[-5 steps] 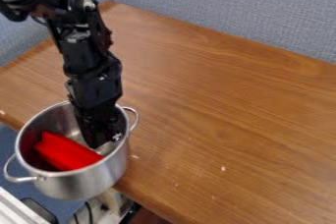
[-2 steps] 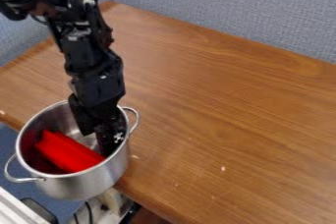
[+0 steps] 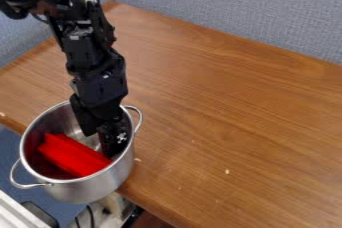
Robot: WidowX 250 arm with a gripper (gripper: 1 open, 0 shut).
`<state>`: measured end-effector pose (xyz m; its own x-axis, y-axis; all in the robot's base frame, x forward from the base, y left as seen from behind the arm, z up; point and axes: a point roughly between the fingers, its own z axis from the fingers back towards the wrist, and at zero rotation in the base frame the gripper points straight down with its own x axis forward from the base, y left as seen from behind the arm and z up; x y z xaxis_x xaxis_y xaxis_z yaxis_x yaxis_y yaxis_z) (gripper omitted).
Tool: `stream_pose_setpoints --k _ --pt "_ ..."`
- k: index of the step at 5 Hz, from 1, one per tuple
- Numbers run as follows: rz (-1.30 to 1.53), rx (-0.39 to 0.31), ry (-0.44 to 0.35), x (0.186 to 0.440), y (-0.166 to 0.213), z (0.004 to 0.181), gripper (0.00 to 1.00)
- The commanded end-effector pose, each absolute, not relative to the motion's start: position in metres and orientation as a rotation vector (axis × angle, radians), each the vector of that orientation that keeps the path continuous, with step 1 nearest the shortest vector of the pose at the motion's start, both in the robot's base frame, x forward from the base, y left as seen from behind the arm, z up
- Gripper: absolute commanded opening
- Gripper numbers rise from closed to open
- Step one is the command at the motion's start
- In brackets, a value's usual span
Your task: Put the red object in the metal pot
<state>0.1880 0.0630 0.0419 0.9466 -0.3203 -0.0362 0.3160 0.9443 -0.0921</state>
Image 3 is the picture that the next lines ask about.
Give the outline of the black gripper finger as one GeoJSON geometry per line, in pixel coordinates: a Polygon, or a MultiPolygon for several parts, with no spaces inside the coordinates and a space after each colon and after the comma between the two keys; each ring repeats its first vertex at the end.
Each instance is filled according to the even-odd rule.
{"type": "Polygon", "coordinates": [[[76,94],[71,96],[69,103],[83,134],[85,136],[95,133],[107,134],[107,108],[104,106],[87,107],[76,94]]]}
{"type": "Polygon", "coordinates": [[[96,132],[100,140],[101,153],[112,158],[127,147],[129,139],[129,122],[125,117],[99,122],[96,132]]]}

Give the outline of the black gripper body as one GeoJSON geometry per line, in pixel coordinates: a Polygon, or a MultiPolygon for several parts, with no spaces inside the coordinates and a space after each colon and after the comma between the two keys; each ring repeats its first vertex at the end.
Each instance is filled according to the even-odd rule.
{"type": "Polygon", "coordinates": [[[100,69],[77,76],[73,88],[73,94],[87,107],[104,106],[108,120],[119,119],[120,102],[128,94],[124,58],[115,56],[100,69]]]}

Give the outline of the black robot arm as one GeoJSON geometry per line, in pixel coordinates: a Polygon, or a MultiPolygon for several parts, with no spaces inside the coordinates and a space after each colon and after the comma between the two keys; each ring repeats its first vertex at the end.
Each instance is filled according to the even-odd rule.
{"type": "Polygon", "coordinates": [[[0,0],[0,11],[13,20],[33,16],[49,26],[67,56],[69,103],[83,134],[97,135],[101,152],[113,156],[128,144],[120,107],[128,86],[125,60],[112,48],[115,27],[100,0],[0,0]]]}

